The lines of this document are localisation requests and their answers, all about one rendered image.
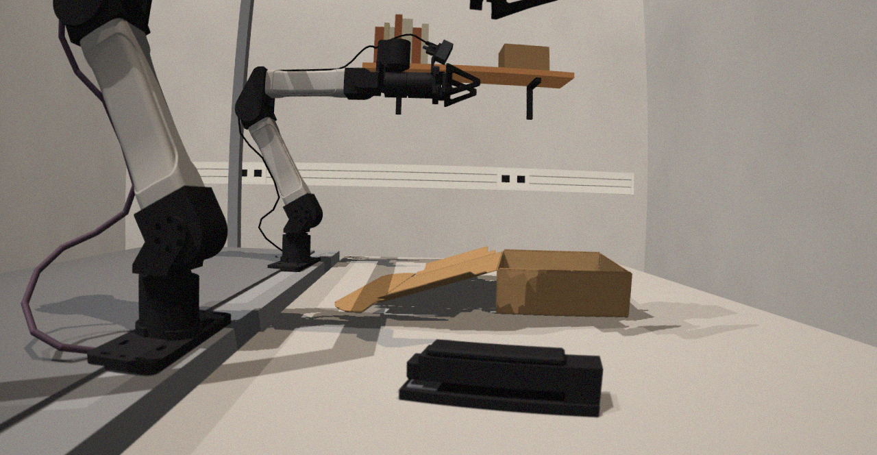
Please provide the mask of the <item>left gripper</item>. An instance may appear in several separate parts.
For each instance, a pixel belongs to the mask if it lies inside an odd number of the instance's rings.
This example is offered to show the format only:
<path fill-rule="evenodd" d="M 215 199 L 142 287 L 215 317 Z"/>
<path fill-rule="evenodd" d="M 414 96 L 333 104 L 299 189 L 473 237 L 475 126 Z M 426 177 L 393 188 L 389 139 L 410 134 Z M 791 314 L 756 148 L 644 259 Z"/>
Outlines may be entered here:
<path fill-rule="evenodd" d="M 430 59 L 430 72 L 407 73 L 408 98 L 432 99 L 432 104 L 439 104 L 439 100 L 444 100 L 444 106 L 450 106 L 460 100 L 476 96 L 477 90 L 474 87 L 480 86 L 480 78 L 474 77 L 451 64 L 447 64 L 447 72 L 439 71 L 439 66 L 434 65 L 435 55 L 439 48 L 441 48 L 441 43 L 438 46 L 429 44 L 428 49 L 426 49 L 426 54 L 433 55 L 432 59 Z M 458 76 L 469 78 L 473 83 L 463 84 L 453 80 L 452 72 L 458 74 Z M 456 87 L 452 88 L 452 86 Z M 450 95 L 464 92 L 465 90 L 468 90 L 470 93 L 450 99 Z"/>

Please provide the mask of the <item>grey flat panel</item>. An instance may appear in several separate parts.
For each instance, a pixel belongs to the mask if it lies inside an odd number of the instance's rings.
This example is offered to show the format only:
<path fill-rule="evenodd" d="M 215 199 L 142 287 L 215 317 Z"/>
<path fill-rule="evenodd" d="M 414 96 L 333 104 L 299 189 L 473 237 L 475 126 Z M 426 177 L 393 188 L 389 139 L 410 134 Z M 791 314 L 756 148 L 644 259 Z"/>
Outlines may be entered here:
<path fill-rule="evenodd" d="M 135 330 L 142 247 L 53 262 L 30 298 L 37 330 L 64 345 L 98 347 Z M 88 364 L 30 334 L 21 306 L 36 267 L 0 273 L 0 455 L 120 455 L 217 367 L 341 261 L 340 250 L 289 273 L 279 249 L 223 247 L 199 275 L 199 310 L 231 324 L 153 375 Z"/>

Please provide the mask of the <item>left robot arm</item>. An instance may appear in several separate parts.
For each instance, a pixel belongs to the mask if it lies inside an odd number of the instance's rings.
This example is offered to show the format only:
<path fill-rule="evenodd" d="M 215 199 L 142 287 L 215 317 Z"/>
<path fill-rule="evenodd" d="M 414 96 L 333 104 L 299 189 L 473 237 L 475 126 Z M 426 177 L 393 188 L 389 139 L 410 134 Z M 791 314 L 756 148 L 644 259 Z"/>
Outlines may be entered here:
<path fill-rule="evenodd" d="M 283 227 L 281 261 L 267 265 L 300 273 L 321 258 L 310 256 L 310 228 L 319 226 L 323 211 L 311 195 L 297 165 L 283 142 L 275 117 L 275 99 L 285 97 L 333 97 L 366 100 L 372 96 L 407 98 L 410 44 L 402 38 L 379 40 L 376 72 L 365 68 L 331 71 L 279 71 L 257 66 L 251 72 L 235 104 L 235 113 L 271 171 L 281 192 L 289 218 Z M 383 77 L 384 72 L 384 77 Z M 270 116 L 271 115 L 271 116 Z M 270 117 L 269 117 L 270 116 Z M 296 236 L 295 236 L 296 235 Z"/>

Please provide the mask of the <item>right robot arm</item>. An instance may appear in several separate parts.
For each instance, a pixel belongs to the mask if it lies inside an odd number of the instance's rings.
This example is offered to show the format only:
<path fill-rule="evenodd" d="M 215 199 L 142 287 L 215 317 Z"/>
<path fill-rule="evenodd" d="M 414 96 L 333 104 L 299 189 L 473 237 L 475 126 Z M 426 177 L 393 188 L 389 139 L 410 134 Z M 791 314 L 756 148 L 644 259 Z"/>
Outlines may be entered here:
<path fill-rule="evenodd" d="M 53 9 L 97 78 L 145 241 L 132 264 L 140 274 L 136 329 L 88 351 L 88 364 L 157 374 L 231 324 L 229 312 L 199 310 L 199 275 L 191 273 L 223 249 L 227 223 L 189 159 L 151 62 L 151 0 L 53 0 Z"/>

